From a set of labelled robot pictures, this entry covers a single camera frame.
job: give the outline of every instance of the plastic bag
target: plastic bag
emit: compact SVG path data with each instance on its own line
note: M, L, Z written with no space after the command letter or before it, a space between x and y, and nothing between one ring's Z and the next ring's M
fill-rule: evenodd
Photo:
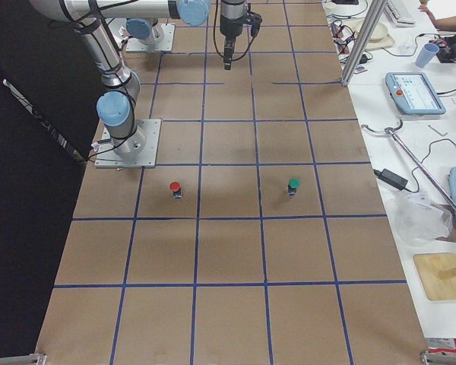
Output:
M431 202L423 192L401 193L395 198L394 227L409 244L416 240L435 240L448 237L452 231L452 214Z

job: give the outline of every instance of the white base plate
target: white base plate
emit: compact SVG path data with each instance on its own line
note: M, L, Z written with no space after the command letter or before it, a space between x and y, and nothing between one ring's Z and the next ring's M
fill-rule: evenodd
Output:
M175 24L161 24L160 27L164 31L164 39L159 43L147 45L140 43L137 39L131 38L127 46L126 52L170 52L173 49L174 28Z
M147 167L154 168L157 159L157 147L159 145L160 137L160 125L162 121L160 119L141 119L138 120L138 127L144 130L147 140L145 146L140 153L129 160L124 160L123 157L119 156L115 151L107 151L112 148L110 143L100 145L100 152L96 157L94 163L95 167L98 168L123 168L123 167ZM102 139L109 139L109 133L106 129L103 130Z

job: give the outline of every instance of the wooden board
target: wooden board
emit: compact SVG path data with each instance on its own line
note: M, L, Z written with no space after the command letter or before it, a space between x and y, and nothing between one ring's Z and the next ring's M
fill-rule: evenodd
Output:
M456 300L456 277L441 280L438 273L456 268L454 253L430 253L415 255L413 261L429 300Z

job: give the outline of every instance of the green bottle cap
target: green bottle cap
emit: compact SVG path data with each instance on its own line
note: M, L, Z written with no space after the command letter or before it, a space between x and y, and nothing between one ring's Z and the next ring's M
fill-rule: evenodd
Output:
M289 186L292 188L292 189L297 189L299 188L299 185L301 185L301 182L299 181L299 179L291 179L289 181Z

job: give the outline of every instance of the blue joint cap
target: blue joint cap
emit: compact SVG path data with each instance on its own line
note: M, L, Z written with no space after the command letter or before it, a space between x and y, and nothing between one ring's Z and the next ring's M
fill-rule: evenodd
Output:
M138 40L145 40L152 34L152 26L145 19L128 19L126 28L128 33Z
M210 14L209 0L180 0L177 11L182 21L193 27L198 27L206 22Z
M130 103L124 94L118 91L109 91L98 99L97 112L105 125L116 127L128 118Z

